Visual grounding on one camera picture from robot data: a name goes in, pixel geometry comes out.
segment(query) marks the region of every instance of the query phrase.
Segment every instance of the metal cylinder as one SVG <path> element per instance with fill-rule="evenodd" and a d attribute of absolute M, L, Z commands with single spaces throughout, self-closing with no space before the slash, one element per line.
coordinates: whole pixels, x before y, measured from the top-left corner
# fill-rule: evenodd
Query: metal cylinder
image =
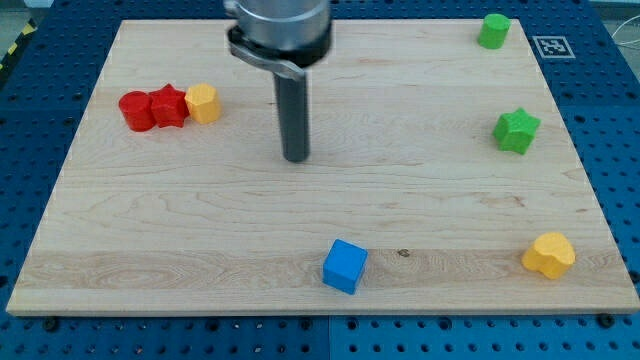
<path fill-rule="evenodd" d="M 292 80 L 273 74 L 282 138 L 282 154 L 291 162 L 309 156 L 307 77 Z"/>
<path fill-rule="evenodd" d="M 251 41 L 294 51 L 319 39 L 331 21 L 329 0 L 225 0 Z"/>

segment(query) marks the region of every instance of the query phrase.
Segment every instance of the wood grain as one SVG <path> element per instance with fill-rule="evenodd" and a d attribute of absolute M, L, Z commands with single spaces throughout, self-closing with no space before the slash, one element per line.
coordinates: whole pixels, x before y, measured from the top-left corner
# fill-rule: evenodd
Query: wood grain
<path fill-rule="evenodd" d="M 312 154 L 280 154 L 271 76 L 226 21 L 125 21 L 8 305 L 19 316 L 552 314 L 640 304 L 522 28 L 479 20 L 335 22 L 310 74 Z M 207 82 L 210 125 L 132 133 L 117 99 Z M 498 116 L 542 119 L 526 156 Z M 561 231 L 576 265 L 520 265 Z M 322 284 L 333 239 L 370 251 L 355 296 Z"/>

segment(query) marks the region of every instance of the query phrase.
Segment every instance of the blue block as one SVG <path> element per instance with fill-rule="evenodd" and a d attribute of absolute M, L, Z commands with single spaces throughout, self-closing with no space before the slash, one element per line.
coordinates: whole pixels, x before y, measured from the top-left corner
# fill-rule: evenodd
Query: blue block
<path fill-rule="evenodd" d="M 336 239 L 322 267 L 322 281 L 353 295 L 364 273 L 367 250 Z"/>

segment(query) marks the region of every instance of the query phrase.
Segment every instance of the blue pegboard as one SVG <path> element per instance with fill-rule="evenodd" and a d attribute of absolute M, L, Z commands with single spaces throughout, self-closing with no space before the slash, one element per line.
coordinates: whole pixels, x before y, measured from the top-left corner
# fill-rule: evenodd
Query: blue pegboard
<path fill-rule="evenodd" d="M 627 267 L 640 280 L 640 85 L 586 1 L 331 4 L 340 19 L 501 12 L 521 21 L 532 45 L 533 36 L 564 36 L 575 58 L 534 54 Z M 57 0 L 0 93 L 0 306 L 6 306 L 120 21 L 165 18 L 224 18 L 222 0 Z M 605 329 L 594 315 L 45 321 L 2 312 L 0 359 L 639 358 L 639 315 L 613 320 Z"/>

